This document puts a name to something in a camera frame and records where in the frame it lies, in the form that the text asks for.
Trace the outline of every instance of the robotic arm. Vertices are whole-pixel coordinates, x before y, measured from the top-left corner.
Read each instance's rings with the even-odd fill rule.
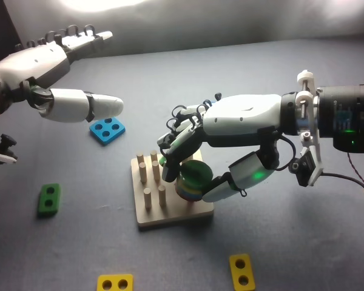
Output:
[[[59,122],[88,122],[119,115],[121,99],[74,89],[49,89],[70,71],[72,62],[102,50],[112,39],[111,32],[95,33],[92,25],[84,32],[71,25],[64,36],[49,32],[45,38],[27,42],[23,49],[18,44],[13,53],[0,61],[0,114],[14,102],[27,101],[46,119]],[[16,144],[2,135],[0,164],[14,163],[17,157],[8,150]]]
[[[298,75],[302,90],[279,95],[237,95],[216,102],[174,108],[167,123],[170,132],[158,140],[164,156],[166,182],[180,174],[180,162],[196,152],[202,142],[212,147],[260,146],[240,158],[229,171],[202,185],[202,200],[214,202],[250,188],[274,171],[289,168],[301,186],[313,186],[323,173],[319,137],[333,138],[336,149],[364,153],[364,85],[315,89],[313,74]],[[284,135],[300,135],[301,158]],[[278,168],[278,139],[292,145],[293,159]]]

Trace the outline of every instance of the toy block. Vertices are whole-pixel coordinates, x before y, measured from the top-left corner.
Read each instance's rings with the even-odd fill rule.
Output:
[[[133,196],[139,227],[212,216],[213,203],[186,201],[176,193],[175,182],[168,183],[161,179],[163,167],[158,162],[161,157],[159,154],[154,160],[154,152],[150,156],[139,153],[131,160]],[[201,152],[198,150],[192,158],[202,161]]]
[[[235,291],[255,291],[255,279],[249,255],[244,253],[230,256],[229,265]]]
[[[93,123],[90,132],[101,144],[106,146],[121,136],[125,131],[125,126],[117,118],[107,118]]]
[[[133,276],[131,274],[101,275],[97,280],[97,291],[133,291]]]
[[[46,184],[42,186],[39,197],[38,216],[52,216],[58,212],[61,186]]]

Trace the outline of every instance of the blue block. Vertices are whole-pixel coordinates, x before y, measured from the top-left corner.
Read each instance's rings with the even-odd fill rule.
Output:
[[[126,128],[117,118],[107,118],[93,123],[90,127],[90,132],[104,146],[111,143],[121,136]]]

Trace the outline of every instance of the table surface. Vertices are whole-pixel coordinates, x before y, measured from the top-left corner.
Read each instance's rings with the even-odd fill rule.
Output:
[[[149,155],[178,104],[214,93],[284,94],[297,74],[317,86],[364,82],[364,41],[299,40],[85,59],[53,87],[124,100],[126,132],[106,147],[86,122],[40,118],[26,102],[0,117],[16,165],[0,166],[0,290],[95,290],[102,274],[131,273],[135,290],[233,290],[228,258],[251,256],[257,290],[364,290],[364,190],[321,177],[299,187],[287,170],[215,203],[212,221],[139,231],[130,160]],[[298,137],[297,150],[301,145]],[[201,152],[215,175],[255,147]],[[281,163],[291,149],[278,143]],[[346,154],[322,141],[327,172],[354,176]],[[353,155],[364,176],[364,155]],[[36,219],[43,184],[61,184],[58,214]]]

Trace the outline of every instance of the wooden board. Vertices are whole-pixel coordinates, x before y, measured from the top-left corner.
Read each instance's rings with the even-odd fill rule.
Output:
[[[201,152],[199,150],[193,155],[193,159],[202,161]],[[146,163],[147,182],[143,184],[140,181],[138,161],[136,158],[131,160],[136,219],[140,227],[155,226],[173,221],[183,221],[213,215],[213,203],[206,203],[204,201],[189,202],[182,199],[175,192],[175,182],[168,183],[162,179],[160,179],[160,181],[154,180],[150,156],[145,156],[144,162]],[[162,175],[163,168],[162,166],[159,166],[159,168]],[[159,185],[163,185],[166,188],[166,206],[163,208],[159,205]],[[149,210],[144,206],[143,190],[145,188],[151,189],[152,207]]]

